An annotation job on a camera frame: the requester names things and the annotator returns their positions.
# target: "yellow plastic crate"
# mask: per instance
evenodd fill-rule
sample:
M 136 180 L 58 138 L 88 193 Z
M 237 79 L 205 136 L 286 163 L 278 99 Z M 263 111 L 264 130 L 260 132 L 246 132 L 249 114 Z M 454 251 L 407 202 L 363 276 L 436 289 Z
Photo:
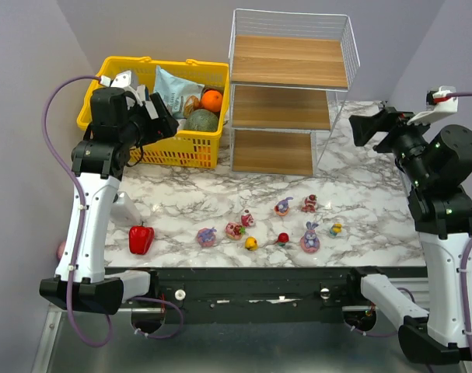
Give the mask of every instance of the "yellow plastic crate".
M 220 136 L 222 136 L 223 118 L 229 108 L 229 66 L 215 62 L 186 60 L 185 62 L 154 61 L 149 57 L 108 57 L 98 75 L 114 78 L 123 71 L 134 71 L 139 84 L 146 84 L 152 92 L 155 84 L 156 65 L 170 74 L 189 79 L 205 85 L 214 85 L 223 89 L 222 110 L 220 111 L 219 128 L 216 132 L 179 131 L 175 137 L 161 140 L 144 147 L 144 163 L 183 167 L 204 167 L 213 169 L 219 158 Z M 85 130 L 91 121 L 90 96 L 99 83 L 93 81 L 87 89 L 84 106 L 80 110 L 77 124 Z M 138 149 L 131 151 L 132 161 L 139 159 Z

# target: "orange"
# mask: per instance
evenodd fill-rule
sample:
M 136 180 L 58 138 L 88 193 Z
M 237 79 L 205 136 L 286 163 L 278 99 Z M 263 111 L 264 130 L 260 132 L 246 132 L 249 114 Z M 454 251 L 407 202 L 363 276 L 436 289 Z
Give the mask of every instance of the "orange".
M 222 108 L 223 95 L 219 91 L 206 91 L 201 97 L 201 107 L 212 113 L 218 113 Z

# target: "green cantaloupe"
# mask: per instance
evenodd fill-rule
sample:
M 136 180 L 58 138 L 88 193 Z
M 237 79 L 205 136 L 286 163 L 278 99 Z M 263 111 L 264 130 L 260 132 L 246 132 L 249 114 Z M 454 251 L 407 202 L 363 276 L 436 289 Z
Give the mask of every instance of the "green cantaloupe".
M 199 109 L 194 111 L 186 121 L 184 130 L 216 132 L 219 128 L 219 119 L 211 111 Z

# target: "white marble surface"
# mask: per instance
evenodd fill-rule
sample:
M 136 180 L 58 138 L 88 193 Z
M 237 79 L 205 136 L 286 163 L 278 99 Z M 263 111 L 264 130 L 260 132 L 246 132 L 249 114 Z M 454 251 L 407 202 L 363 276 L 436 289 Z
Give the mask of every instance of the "white marble surface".
M 423 266 L 424 258 L 407 208 L 400 177 L 387 155 L 372 144 L 356 148 L 348 117 L 372 115 L 372 103 L 349 103 L 334 130 L 319 164 L 318 177 L 240 175 L 229 171 L 227 138 L 222 138 L 219 165 L 214 170 L 139 165 L 128 169 L 121 184 L 156 230 L 149 252 L 128 251 L 128 228 L 110 223 L 105 260 L 109 267 L 334 267 Z M 302 199 L 316 194 L 317 213 L 300 211 Z M 291 211 L 285 217 L 273 212 L 285 198 Z M 244 249 L 244 239 L 226 238 L 229 221 L 240 221 L 250 209 L 256 227 L 247 233 L 259 242 L 255 251 Z M 299 240 L 307 221 L 316 221 L 320 250 L 304 253 Z M 327 234 L 333 223 L 343 224 L 335 239 Z M 195 241 L 201 228 L 216 227 L 217 243 L 201 248 Z M 290 242 L 276 246 L 280 232 Z

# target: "robotic arm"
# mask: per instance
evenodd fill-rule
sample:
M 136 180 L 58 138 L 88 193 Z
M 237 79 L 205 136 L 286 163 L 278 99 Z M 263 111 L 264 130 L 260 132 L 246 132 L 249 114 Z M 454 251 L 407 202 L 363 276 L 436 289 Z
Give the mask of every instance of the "robotic arm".
M 373 117 L 350 117 L 357 146 L 378 131 L 387 132 L 374 150 L 392 152 L 412 184 L 408 205 L 427 263 L 431 313 L 408 300 L 376 268 L 353 270 L 348 280 L 359 298 L 375 303 L 398 329 L 400 346 L 414 363 L 456 364 L 471 360 L 472 354 L 472 255 L 464 274 L 467 288 L 460 273 L 472 236 L 472 200 L 460 185 L 472 172 L 472 131 L 451 124 L 429 144 L 422 137 L 430 123 L 456 113 L 456 97 L 441 100 L 452 91 L 440 87 L 430 92 L 431 110 L 417 115 L 386 107 Z
M 54 277 L 42 280 L 39 290 L 43 297 L 63 309 L 67 308 L 65 296 L 71 271 L 75 311 L 113 315 L 122 302 L 154 288 L 152 275 L 146 270 L 104 274 L 104 244 L 110 216 L 129 225 L 141 222 L 134 203 L 118 190 L 131 148 L 142 150 L 145 145 L 170 138 L 178 127 L 159 94 L 147 97 L 145 87 L 138 86 L 137 81 L 132 71 L 117 75 L 113 81 L 101 78 L 108 86 L 93 92 L 90 99 L 93 121 L 72 152 L 72 172 L 86 196 L 86 205 L 80 202 L 75 187 L 65 252 Z M 79 232 L 81 210 L 85 210 L 85 217 Z M 77 235 L 81 240 L 76 264 L 72 265 Z

